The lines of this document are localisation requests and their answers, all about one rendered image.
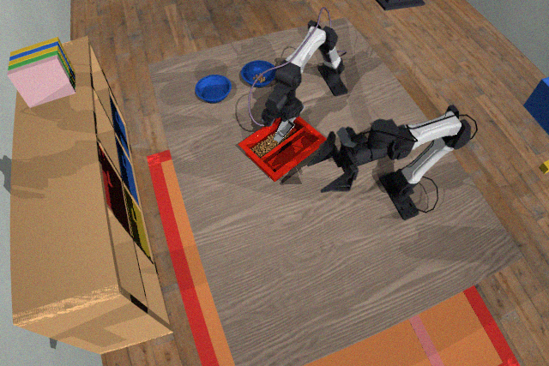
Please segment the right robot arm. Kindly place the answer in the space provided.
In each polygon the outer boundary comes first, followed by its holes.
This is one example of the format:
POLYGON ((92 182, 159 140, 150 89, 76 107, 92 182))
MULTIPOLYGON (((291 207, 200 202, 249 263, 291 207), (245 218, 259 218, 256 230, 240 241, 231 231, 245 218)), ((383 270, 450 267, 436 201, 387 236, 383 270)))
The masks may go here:
POLYGON ((339 96, 348 92, 340 78, 345 66, 335 49, 338 35, 333 28, 325 26, 322 29, 320 25, 315 27, 316 25, 315 21, 308 22, 308 33, 304 40, 286 60, 283 60, 281 65, 292 57, 293 60, 275 71, 274 78, 277 84, 274 86, 274 91, 268 96, 268 101, 265 103, 267 108, 263 110, 260 119, 267 127, 272 126, 276 118, 285 115, 285 113, 281 113, 281 109, 288 100, 295 97, 295 90, 301 83, 304 67, 318 47, 323 56, 323 65, 318 66, 318 70, 332 94, 339 96))

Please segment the red divided box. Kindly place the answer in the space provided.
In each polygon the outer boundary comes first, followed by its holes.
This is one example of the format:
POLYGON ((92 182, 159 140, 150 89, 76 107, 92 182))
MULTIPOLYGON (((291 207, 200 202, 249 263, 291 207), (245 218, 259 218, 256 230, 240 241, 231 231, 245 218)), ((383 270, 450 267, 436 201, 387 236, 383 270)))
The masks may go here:
POLYGON ((238 145, 245 151, 245 154, 260 167, 274 182, 289 172, 294 166, 315 152, 319 145, 325 141, 325 137, 311 127, 301 117, 296 117, 293 123, 294 129, 290 135, 294 135, 283 141, 269 153, 259 158, 250 148, 257 146, 273 135, 281 124, 281 118, 276 118, 269 127, 262 127, 257 132, 241 141, 238 145), (295 157, 295 158, 294 158, 295 157))

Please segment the blue bowl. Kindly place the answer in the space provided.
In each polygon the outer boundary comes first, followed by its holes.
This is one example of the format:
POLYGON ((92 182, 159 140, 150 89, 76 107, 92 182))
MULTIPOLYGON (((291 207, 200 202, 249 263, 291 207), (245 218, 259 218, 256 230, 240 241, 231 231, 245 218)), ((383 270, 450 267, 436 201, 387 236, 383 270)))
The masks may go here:
MULTIPOLYGON (((252 86, 254 80, 253 77, 256 78, 256 75, 259 76, 260 73, 273 68, 274 65, 272 63, 257 60, 247 63, 241 70, 241 76, 242 78, 252 86)), ((257 83, 255 83, 254 87, 265 87, 267 86, 274 78, 275 78, 275 71, 276 69, 270 70, 267 73, 262 74, 262 78, 265 77, 265 81, 260 83, 259 80, 257 80, 257 83)))
POLYGON ((209 103, 220 102, 232 89, 231 82, 223 75, 208 75, 196 84, 196 95, 209 103), (202 95, 202 96, 201 96, 202 95))

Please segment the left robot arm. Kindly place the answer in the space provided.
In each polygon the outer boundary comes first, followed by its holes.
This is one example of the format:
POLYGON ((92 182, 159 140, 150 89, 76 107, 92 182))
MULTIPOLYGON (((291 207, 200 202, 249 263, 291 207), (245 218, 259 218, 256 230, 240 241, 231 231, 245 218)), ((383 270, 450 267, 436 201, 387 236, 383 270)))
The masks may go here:
MULTIPOLYGON (((362 148, 362 143, 367 143, 367 148, 371 150, 371 161, 384 158, 387 154, 391 160, 406 158, 416 147, 433 140, 409 165, 398 169, 396 172, 392 171, 384 174, 379 178, 402 219, 407 220, 419 214, 417 207, 410 198, 410 194, 414 192, 413 188, 418 184, 418 181, 446 153, 465 146, 470 140, 470 124, 466 119, 459 121, 459 117, 456 115, 459 115, 459 111, 454 105, 450 105, 447 112, 440 117, 423 123, 407 124, 409 127, 414 128, 409 130, 418 142, 375 132, 369 134, 367 141, 365 135, 361 133, 356 135, 353 128, 350 127, 341 127, 336 134, 343 146, 351 148, 354 157, 362 148)), ((403 124, 397 127, 392 119, 378 119, 373 122, 371 130, 383 131, 415 140, 409 134, 407 125, 403 124)))

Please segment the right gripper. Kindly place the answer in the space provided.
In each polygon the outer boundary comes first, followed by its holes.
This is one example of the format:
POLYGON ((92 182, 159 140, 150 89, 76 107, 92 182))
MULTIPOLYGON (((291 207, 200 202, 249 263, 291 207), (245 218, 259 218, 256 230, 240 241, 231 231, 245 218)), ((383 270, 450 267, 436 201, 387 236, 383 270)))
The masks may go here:
POLYGON ((304 109, 302 102, 296 98, 296 104, 294 104, 294 99, 295 98, 288 100, 285 106, 281 109, 281 113, 285 113, 285 115, 281 117, 283 122, 286 122, 293 117, 299 117, 300 112, 304 109))

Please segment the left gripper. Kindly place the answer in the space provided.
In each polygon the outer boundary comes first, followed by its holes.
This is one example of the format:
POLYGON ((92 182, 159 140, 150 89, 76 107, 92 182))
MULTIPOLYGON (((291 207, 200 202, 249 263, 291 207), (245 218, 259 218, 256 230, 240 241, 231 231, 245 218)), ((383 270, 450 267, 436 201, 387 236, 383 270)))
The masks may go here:
POLYGON ((335 138, 336 135, 334 131, 329 132, 329 136, 323 144, 322 148, 319 150, 317 155, 307 164, 307 166, 311 166, 326 159, 333 158, 337 167, 341 167, 344 171, 344 173, 340 177, 336 178, 332 183, 321 189, 321 193, 329 191, 350 191, 353 181, 356 180, 359 172, 359 168, 357 166, 364 165, 371 161, 371 150, 367 148, 367 143, 362 143, 362 148, 359 150, 356 158, 354 158, 354 154, 350 147, 343 146, 343 144, 341 143, 342 145, 340 151, 337 149, 335 145, 335 138), (347 151, 345 151, 344 148, 347 151), (357 164, 358 160, 359 164, 357 164))

